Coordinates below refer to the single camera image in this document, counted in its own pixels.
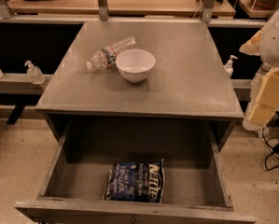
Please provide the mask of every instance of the bowl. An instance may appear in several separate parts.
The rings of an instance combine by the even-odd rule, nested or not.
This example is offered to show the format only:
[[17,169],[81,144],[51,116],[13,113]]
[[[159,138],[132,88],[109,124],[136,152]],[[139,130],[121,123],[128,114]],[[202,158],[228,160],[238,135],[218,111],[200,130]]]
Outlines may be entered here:
[[155,63],[155,57],[143,49],[125,50],[116,59],[120,74],[132,83],[145,80]]

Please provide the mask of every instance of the drawer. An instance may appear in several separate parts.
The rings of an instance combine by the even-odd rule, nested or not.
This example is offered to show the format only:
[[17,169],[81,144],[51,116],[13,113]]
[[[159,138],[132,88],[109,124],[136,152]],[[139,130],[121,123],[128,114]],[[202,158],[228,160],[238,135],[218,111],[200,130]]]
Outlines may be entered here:
[[[102,200],[114,163],[161,159],[161,203]],[[201,119],[72,119],[36,200],[16,208],[47,223],[255,223],[233,211],[210,123]]]

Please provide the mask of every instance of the gray tabletop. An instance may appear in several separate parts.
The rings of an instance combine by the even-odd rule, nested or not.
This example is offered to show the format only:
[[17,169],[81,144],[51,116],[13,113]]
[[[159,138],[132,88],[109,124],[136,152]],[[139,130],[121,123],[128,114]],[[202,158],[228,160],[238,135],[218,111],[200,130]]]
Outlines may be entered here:
[[[127,36],[156,65],[138,84],[112,67],[91,73],[93,54]],[[241,119],[242,109],[203,23],[87,21],[36,109],[48,113]]]

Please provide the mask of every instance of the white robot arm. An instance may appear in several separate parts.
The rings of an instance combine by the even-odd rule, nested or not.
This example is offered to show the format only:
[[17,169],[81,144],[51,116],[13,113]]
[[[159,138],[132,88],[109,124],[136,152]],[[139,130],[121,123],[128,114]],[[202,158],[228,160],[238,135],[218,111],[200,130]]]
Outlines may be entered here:
[[279,9],[262,28],[258,44],[263,65],[252,81],[251,102],[243,122],[251,131],[264,128],[279,111]]

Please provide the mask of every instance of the floor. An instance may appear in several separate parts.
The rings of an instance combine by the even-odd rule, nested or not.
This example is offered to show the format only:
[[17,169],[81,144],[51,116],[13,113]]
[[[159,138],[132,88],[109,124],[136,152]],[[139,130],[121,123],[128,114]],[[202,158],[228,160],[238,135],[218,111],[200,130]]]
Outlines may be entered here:
[[[34,223],[14,204],[35,199],[57,143],[43,119],[6,121],[0,119],[0,224]],[[279,127],[270,128],[272,136],[279,137]],[[255,215],[258,224],[279,224],[279,168],[265,171],[268,153],[262,138],[239,124],[221,160],[235,212]]]

